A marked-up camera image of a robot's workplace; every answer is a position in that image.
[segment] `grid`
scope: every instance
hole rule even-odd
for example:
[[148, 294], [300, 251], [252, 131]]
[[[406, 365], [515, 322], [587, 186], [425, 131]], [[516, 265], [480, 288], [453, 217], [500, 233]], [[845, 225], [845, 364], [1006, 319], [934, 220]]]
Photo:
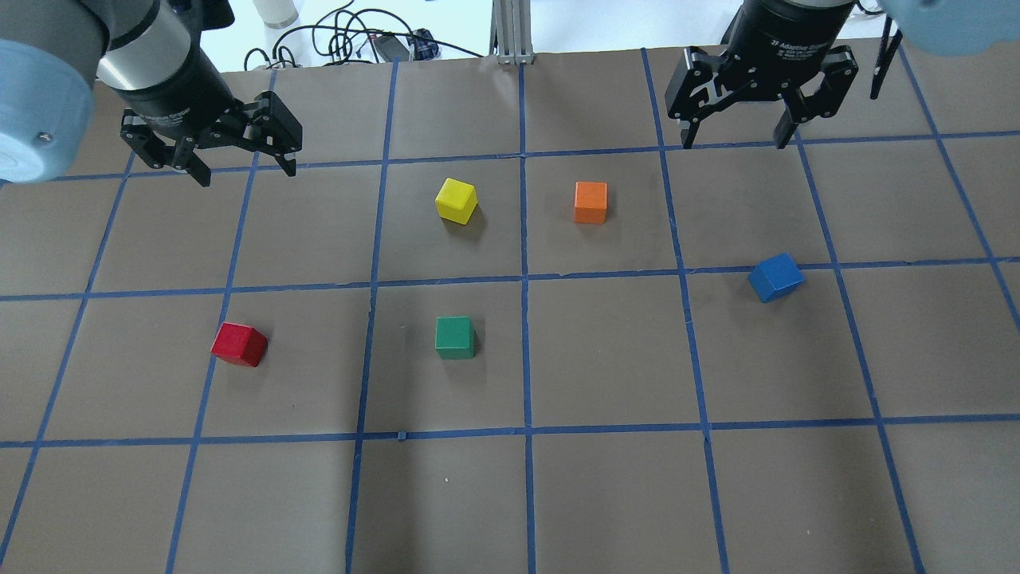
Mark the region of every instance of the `grid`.
[[[173, 535], [171, 538], [169, 555], [166, 561], [166, 572], [169, 573], [172, 572], [174, 569], [174, 564], [175, 564], [174, 561], [176, 558], [176, 550], [181, 535], [181, 528], [188, 510], [188, 501], [191, 487], [192, 473], [195, 467], [196, 457], [202, 446], [347, 441], [351, 442], [354, 448], [354, 459], [352, 467], [353, 472], [351, 477], [350, 507], [349, 507], [350, 514], [349, 514], [347, 538], [345, 546], [346, 559], [347, 559], [347, 571], [350, 572], [353, 562], [352, 558], [354, 554], [354, 540], [358, 526], [357, 516], [358, 516], [358, 502], [359, 502], [363, 446], [365, 445], [365, 441], [397, 440], [398, 438], [398, 432], [396, 430], [393, 432], [367, 432], [365, 430], [365, 419], [368, 406], [368, 394], [370, 392], [369, 378], [370, 378], [371, 357], [372, 357], [373, 332], [375, 326], [376, 299], [379, 291], [391, 289], [391, 286], [405, 286], [405, 285], [416, 285], [416, 284], [510, 282], [510, 283], [519, 283], [520, 285], [521, 332], [522, 332], [521, 349], [522, 349], [522, 359], [523, 359], [522, 384], [523, 384], [523, 402], [524, 402], [522, 424], [520, 426], [515, 426], [515, 427], [469, 428], [469, 429], [441, 430], [441, 431], [410, 431], [406, 433], [406, 438], [408, 440], [431, 440], [431, 439], [503, 436], [503, 435], [522, 435], [524, 437], [525, 441], [524, 470], [525, 470], [525, 487], [526, 487], [525, 501], [526, 501], [526, 527], [527, 527], [526, 539], [527, 539], [527, 565], [529, 572], [533, 573], [538, 570], [538, 560], [537, 560], [537, 550], [536, 550], [536, 503], [534, 503], [534, 456], [533, 456], [533, 437], [537, 435], [591, 434], [591, 433], [647, 433], [647, 432], [699, 433], [700, 432], [704, 436], [704, 441], [703, 441], [704, 456], [705, 456], [706, 470], [708, 475], [707, 480], [709, 486], [709, 495], [711, 500], [710, 502], [711, 502], [712, 517], [715, 528], [715, 538], [718, 547], [719, 563], [721, 571], [723, 573], [728, 573], [730, 571], [730, 568], [729, 568], [729, 559], [727, 554], [727, 545], [725, 537], [726, 530], [724, 527], [724, 520], [723, 520], [724, 517], [722, 515], [720, 493], [716, 477], [716, 465], [715, 465], [715, 456], [713, 453], [713, 440], [712, 440], [713, 431], [752, 430], [752, 429], [797, 429], [797, 428], [823, 428], [823, 427], [873, 427], [876, 429], [888, 472], [888, 479], [891, 483], [891, 488], [896, 497], [900, 518], [903, 523], [906, 542], [910, 550], [911, 559], [913, 561], [914, 570], [917, 572], [924, 572], [925, 567], [922, 561], [923, 557], [921, 556], [917, 541], [915, 540], [909, 509], [907, 507], [907, 503], [905, 501], [902, 491], [900, 477], [897, 470], [897, 464], [896, 461], [894, 460], [894, 454], [889, 445], [889, 439], [886, 434], [886, 428], [889, 426], [898, 426], [898, 425], [924, 425], [924, 424], [936, 424], [936, 423], [1016, 422], [1020, 421], [1020, 413], [884, 417], [882, 415], [882, 411], [879, 406], [874, 386], [872, 384], [870, 370], [868, 366], [868, 360], [865, 356], [864, 347], [861, 341], [861, 334], [858, 330], [857, 321], [854, 314], [854, 308], [850, 301], [850, 296], [848, 294], [847, 285], [844, 280], [843, 271], [845, 269], [873, 268], [873, 267], [988, 265], [990, 266], [990, 268], [994, 273], [996, 279], [1002, 292], [1002, 297], [1006, 302], [1006, 306], [1009, 309], [1009, 313], [1011, 314], [1011, 319], [1015, 327], [1018, 330], [1020, 330], [1020, 314], [1018, 314], [1016, 303], [1014, 302], [1013, 297], [1010, 293], [1009, 286], [1007, 284], [1007, 279], [1004, 276], [1001, 266], [1002, 263], [1020, 262], [1020, 255], [1004, 256], [1003, 254], [997, 254], [992, 251], [991, 245], [987, 237], [985, 236], [980, 222], [978, 221], [977, 214], [971, 204], [968, 194], [964, 189], [963, 182], [961, 181], [961, 178], [957, 173], [957, 170], [953, 164], [953, 161], [944, 143], [945, 140], [951, 140], [951, 139], [1013, 138], [1020, 136], [1020, 131], [941, 134], [935, 124], [932, 113], [928, 108], [924, 95], [921, 92], [921, 88], [917, 82], [917, 77], [915, 76], [913, 69], [911, 68], [907, 54], [902, 49], [901, 49], [901, 60], [904, 66], [906, 67], [912, 87], [916, 92], [918, 101], [920, 102], [922, 110], [924, 111], [924, 115], [931, 129], [930, 134], [910, 135], [902, 137], [888, 136], [888, 137], [816, 138], [816, 139], [802, 138], [799, 134], [796, 139], [796, 146], [798, 149], [799, 157], [803, 164], [805, 176], [807, 178], [807, 182], [811, 191], [811, 197], [814, 203], [814, 207], [817, 211], [818, 220], [822, 228], [822, 233], [825, 240], [825, 246], [829, 256], [828, 262], [808, 263], [802, 265], [802, 268], [830, 270], [833, 272], [835, 276], [836, 283], [838, 286], [839, 297], [842, 299], [844, 311], [846, 313], [846, 319], [850, 327], [854, 349], [857, 355], [857, 360], [859, 362], [860, 370], [863, 376], [864, 384], [870, 402], [871, 416], [868, 418], [772, 420], [772, 421], [744, 421], [744, 422], [732, 422], [732, 421], [713, 422], [711, 420], [709, 414], [709, 407], [707, 405], [705, 398], [705, 389], [702, 382], [701, 364], [698, 352], [698, 337], [697, 337], [696, 324], [693, 320], [693, 315], [692, 315], [692, 305], [690, 300], [690, 289], [687, 285], [687, 277], [699, 273], [745, 273], [749, 272], [751, 270], [751, 267], [743, 265], [688, 267], [684, 263], [683, 250], [677, 225], [677, 217], [673, 205], [673, 194], [670, 181], [670, 168], [667, 162], [667, 152], [678, 150], [680, 149], [680, 147], [676, 145], [667, 145], [665, 143], [663, 136], [663, 125], [660, 120], [659, 103], [656, 98], [657, 90], [660, 90], [661, 87], [657, 88], [654, 84], [648, 52], [645, 50], [642, 50], [642, 61], [644, 64], [644, 75], [647, 81], [649, 97], [651, 99], [651, 105], [654, 114], [657, 145], [643, 146], [643, 147], [576, 149], [576, 150], [562, 150], [562, 151], [527, 151], [526, 121], [525, 121], [525, 70], [523, 67], [521, 67], [519, 68], [517, 74], [520, 146], [519, 146], [519, 152], [513, 154], [479, 154], [479, 155], [459, 155], [459, 156], [443, 156], [443, 157], [391, 158], [390, 149], [391, 149], [391, 137], [392, 137], [393, 122], [394, 122], [394, 102], [397, 93], [398, 69], [400, 67], [399, 62], [395, 63], [392, 66], [392, 71], [390, 76], [390, 86], [388, 93], [389, 104], [387, 110], [386, 132], [385, 132], [384, 151], [381, 159], [333, 161], [333, 162], [320, 162], [320, 163], [306, 163], [300, 165], [300, 167], [303, 169], [313, 169], [318, 167], [355, 166], [355, 165], [373, 165], [379, 167], [380, 169], [379, 193], [378, 193], [376, 215], [374, 221], [371, 275], [368, 281], [351, 281], [343, 283], [336, 283], [336, 282], [288, 283], [288, 284], [267, 284], [267, 285], [234, 284], [234, 275], [238, 264], [239, 251], [241, 248], [242, 238], [245, 230], [246, 214], [248, 211], [249, 201], [252, 195], [253, 185], [259, 172], [267, 169], [268, 170], [274, 169], [273, 166], [260, 165], [258, 162], [258, 156], [256, 155], [255, 157], [253, 157], [251, 165], [247, 168], [225, 167], [225, 168], [213, 169], [216, 172], [232, 172], [232, 171], [247, 172], [248, 175], [247, 185], [244, 193], [244, 199], [242, 201], [240, 216], [238, 219], [237, 229], [233, 243], [233, 252], [231, 256], [230, 268], [226, 274], [226, 281], [222, 286], [222, 289], [95, 292], [94, 283], [96, 280], [96, 275], [99, 270], [100, 262], [102, 260], [109, 239], [110, 229], [117, 215], [118, 207], [120, 205], [121, 198], [123, 197], [124, 188], [129, 181], [129, 178], [149, 177], [149, 176], [169, 176], [171, 175], [171, 173], [163, 171], [133, 172], [132, 167], [133, 167], [134, 156], [132, 156], [129, 158], [123, 171], [119, 173], [106, 173], [106, 174], [95, 174], [95, 175], [70, 175], [63, 177], [62, 179], [64, 180], [119, 178], [120, 182], [117, 189], [116, 196], [113, 200], [112, 207], [110, 209], [103, 238], [99, 244], [99, 249], [91, 268], [88, 284], [86, 286], [85, 292], [80, 294], [73, 293], [73, 294], [0, 297], [0, 302], [23, 302], [23, 301], [45, 302], [45, 301], [64, 301], [64, 300], [81, 302], [78, 314], [74, 319], [73, 328], [71, 330], [69, 341], [66, 344], [60, 362], [58, 374], [53, 384], [52, 392], [50, 394], [49, 400], [46, 405], [46, 411], [43, 416], [42, 423], [40, 425], [35, 440], [0, 442], [0, 450], [30, 450], [31, 453], [29, 456], [23, 479], [21, 481], [20, 488], [17, 492], [17, 498], [14, 503], [13, 511], [11, 513], [11, 518], [6, 526], [2, 543], [0, 543], [0, 563], [3, 562], [4, 556], [6, 555], [8, 545], [11, 540], [11, 536], [16, 527], [18, 514], [22, 502], [24, 500], [26, 492], [31, 487], [34, 466], [36, 464], [37, 457], [41, 450], [82, 448], [82, 447], [130, 447], [130, 446], [188, 447], [189, 448], [188, 464], [187, 464], [187, 469], [185, 471], [184, 482], [181, 487], [180, 503], [177, 506], [176, 516], [173, 525]], [[272, 89], [275, 80], [276, 80], [276, 74], [274, 72], [272, 79], [270, 80], [270, 89]], [[963, 203], [965, 207], [970, 222], [972, 223], [974, 230], [977, 233], [977, 237], [981, 244], [981, 248], [985, 253], [984, 257], [968, 257], [968, 258], [958, 258], [958, 259], [931, 259], [931, 260], [919, 260], [919, 261], [909, 261], [909, 262], [897, 261], [897, 260], [840, 262], [833, 243], [832, 233], [829, 230], [825, 212], [822, 208], [821, 198], [819, 196], [819, 192], [815, 184], [812, 166], [809, 161], [806, 150], [810, 146], [826, 145], [826, 144], [852, 144], [852, 143], [899, 142], [899, 141], [933, 141], [937, 145], [938, 151], [946, 164], [946, 168], [949, 170], [953, 179], [953, 184], [956, 188], [956, 191], [959, 194], [960, 201]], [[728, 149], [728, 148], [742, 148], [742, 147], [769, 147], [771, 145], [772, 145], [771, 142], [757, 141], [757, 142], [707, 143], [707, 144], [699, 144], [696, 145], [695, 147], [698, 149], [716, 149], [716, 148]], [[667, 208], [668, 220], [671, 230], [672, 250], [676, 261], [675, 267], [652, 268], [652, 269], [641, 269], [641, 270], [579, 271], [579, 272], [569, 272], [569, 273], [529, 272], [528, 251], [527, 251], [528, 248], [527, 179], [526, 179], [527, 160], [534, 157], [624, 154], [624, 153], [636, 153], [636, 152], [658, 153], [662, 170], [662, 177], [664, 181], [664, 188], [665, 188], [665, 204]], [[425, 163], [425, 162], [486, 160], [486, 159], [517, 159], [519, 162], [519, 170], [520, 170], [519, 192], [520, 192], [520, 205], [521, 205], [521, 213], [520, 213], [521, 268], [519, 274], [456, 276], [456, 277], [424, 277], [424, 278], [411, 278], [411, 279], [380, 280], [378, 276], [379, 244], [382, 234], [387, 175], [390, 166], [395, 164], [405, 164], [405, 163]], [[694, 370], [694, 380], [695, 380], [697, 403], [698, 403], [698, 419], [699, 419], [698, 422], [674, 423], [674, 424], [659, 423], [659, 424], [620, 424], [620, 425], [534, 426], [532, 424], [532, 416], [531, 416], [531, 377], [530, 377], [531, 350], [530, 350], [530, 334], [528, 325], [530, 282], [545, 281], [545, 280], [570, 280], [576, 278], [626, 277], [626, 276], [675, 276], [677, 278], [682, 301], [682, 307], [683, 307], [682, 312], [685, 322], [688, 353]], [[192, 436], [181, 436], [181, 437], [169, 437], [169, 438], [166, 437], [126, 438], [126, 439], [104, 439], [104, 438], [45, 439], [44, 438], [46, 435], [46, 430], [49, 424], [50, 416], [53, 412], [54, 405], [56, 404], [57, 397], [60, 392], [64, 373], [66, 372], [67, 369], [68, 360], [70, 358], [71, 351], [74, 347], [79, 328], [82, 324], [86, 308], [92, 301], [104, 300], [104, 299], [153, 298], [153, 297], [176, 297], [176, 296], [221, 296], [222, 304], [219, 313], [219, 322], [222, 322], [226, 319], [227, 310], [231, 304], [231, 297], [234, 294], [256, 294], [256, 293], [301, 292], [301, 291], [306, 291], [306, 292], [344, 291], [344, 290], [367, 291], [367, 293], [369, 294], [367, 329], [364, 337], [365, 343], [364, 343], [364, 356], [363, 356], [363, 366], [361, 375], [361, 393], [360, 393], [360, 401], [359, 401], [359, 409], [357, 417], [357, 430], [355, 432], [327, 433], [327, 434], [256, 435], [256, 436], [208, 436], [203, 434], [203, 423], [205, 419], [206, 406], [209, 401], [209, 395], [213, 382], [213, 374], [216, 369], [216, 362], [210, 358], [205, 377], [205, 384], [202, 392], [201, 403], [199, 406], [198, 416], [195, 421], [195, 428]]]

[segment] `green cube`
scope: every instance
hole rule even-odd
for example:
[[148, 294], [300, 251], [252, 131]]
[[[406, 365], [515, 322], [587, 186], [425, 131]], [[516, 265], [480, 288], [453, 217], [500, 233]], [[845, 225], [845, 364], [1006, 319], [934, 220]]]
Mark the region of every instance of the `green cube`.
[[474, 329], [470, 317], [440, 317], [436, 320], [436, 351], [443, 359], [473, 359]]

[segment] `orange cube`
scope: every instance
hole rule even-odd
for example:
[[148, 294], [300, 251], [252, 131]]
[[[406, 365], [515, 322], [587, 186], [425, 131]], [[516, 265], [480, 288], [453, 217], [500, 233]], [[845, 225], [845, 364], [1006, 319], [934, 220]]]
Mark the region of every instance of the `orange cube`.
[[574, 191], [574, 222], [604, 223], [609, 210], [609, 184], [577, 181]]

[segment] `white cylinder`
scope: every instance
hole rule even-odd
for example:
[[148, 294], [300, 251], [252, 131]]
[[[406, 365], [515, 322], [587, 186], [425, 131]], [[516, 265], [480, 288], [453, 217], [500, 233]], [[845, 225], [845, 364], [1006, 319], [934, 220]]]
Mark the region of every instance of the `white cylinder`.
[[287, 28], [298, 19], [298, 9], [294, 0], [252, 0], [259, 17], [265, 25], [273, 30]]

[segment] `red cube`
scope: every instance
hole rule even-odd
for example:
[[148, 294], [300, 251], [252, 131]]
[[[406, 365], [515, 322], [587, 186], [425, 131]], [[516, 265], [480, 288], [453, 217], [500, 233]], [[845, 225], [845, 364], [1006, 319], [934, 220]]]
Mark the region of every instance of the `red cube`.
[[212, 344], [212, 355], [233, 365], [258, 367], [269, 341], [254, 327], [223, 323]]

